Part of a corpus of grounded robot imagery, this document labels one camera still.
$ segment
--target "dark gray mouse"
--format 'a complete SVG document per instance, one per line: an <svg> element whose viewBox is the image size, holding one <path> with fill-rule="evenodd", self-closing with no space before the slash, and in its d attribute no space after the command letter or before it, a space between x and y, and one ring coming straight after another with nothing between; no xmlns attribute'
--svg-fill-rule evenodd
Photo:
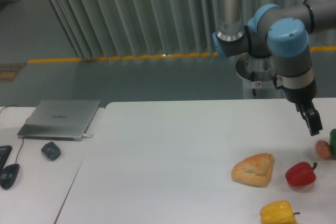
<svg viewBox="0 0 336 224"><path fill-rule="evenodd" d="M47 156L48 159L54 161L61 155L61 150L54 142L45 144L41 151Z"/></svg>
<svg viewBox="0 0 336 224"><path fill-rule="evenodd" d="M0 173L0 186L5 190L10 189L19 173L19 164L7 165Z"/></svg>

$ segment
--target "yellow bell pepper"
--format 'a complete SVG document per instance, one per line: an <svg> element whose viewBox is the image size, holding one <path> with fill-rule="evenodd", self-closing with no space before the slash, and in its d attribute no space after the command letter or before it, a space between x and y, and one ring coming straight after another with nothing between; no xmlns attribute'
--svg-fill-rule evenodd
<svg viewBox="0 0 336 224"><path fill-rule="evenodd" d="M286 200L275 201L260 210L262 224L297 224L295 214Z"/></svg>

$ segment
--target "yellow floor stripe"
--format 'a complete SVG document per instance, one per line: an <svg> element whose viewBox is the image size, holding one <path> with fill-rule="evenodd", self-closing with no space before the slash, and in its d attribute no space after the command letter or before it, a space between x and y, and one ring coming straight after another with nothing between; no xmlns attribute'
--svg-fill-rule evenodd
<svg viewBox="0 0 336 224"><path fill-rule="evenodd" d="M330 47L311 47L310 51L334 51L336 50L336 46ZM100 57L92 60L84 60L84 61L114 61L114 60L143 60L143 59L169 59L169 58L192 58L192 57L209 57L210 54L208 52L204 52L202 54L171 54L171 55L140 55L136 56L124 56L120 58L119 56L113 57ZM78 62L81 61L79 58L56 58L56 59L32 59L29 60L28 63L50 63L50 62Z"/></svg>
<svg viewBox="0 0 336 224"><path fill-rule="evenodd" d="M336 46L331 46L331 47L311 47L310 51L335 51Z"/></svg>

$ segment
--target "cable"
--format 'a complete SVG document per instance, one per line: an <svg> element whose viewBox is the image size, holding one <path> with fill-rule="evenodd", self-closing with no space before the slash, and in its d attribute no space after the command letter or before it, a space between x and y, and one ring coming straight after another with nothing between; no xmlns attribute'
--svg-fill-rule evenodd
<svg viewBox="0 0 336 224"><path fill-rule="evenodd" d="M21 144L21 147L20 147L19 151L17 152L16 159L15 159L15 164L17 163L17 157L19 156L19 153L20 153L21 148L23 146L23 141L24 141L24 139L22 138L22 144Z"/></svg>
<svg viewBox="0 0 336 224"><path fill-rule="evenodd" d="M0 113L1 113L5 108L8 108L8 107L18 107L18 105L12 104L12 105L8 105L8 106L6 106L6 107L3 107L3 108L0 110Z"/></svg>

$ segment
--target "silver laptop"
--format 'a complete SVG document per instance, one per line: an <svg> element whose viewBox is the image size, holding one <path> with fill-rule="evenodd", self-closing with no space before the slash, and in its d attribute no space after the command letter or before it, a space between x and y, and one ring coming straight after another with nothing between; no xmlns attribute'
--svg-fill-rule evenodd
<svg viewBox="0 0 336 224"><path fill-rule="evenodd" d="M29 139L81 141L99 103L98 100L43 100L17 135Z"/></svg>

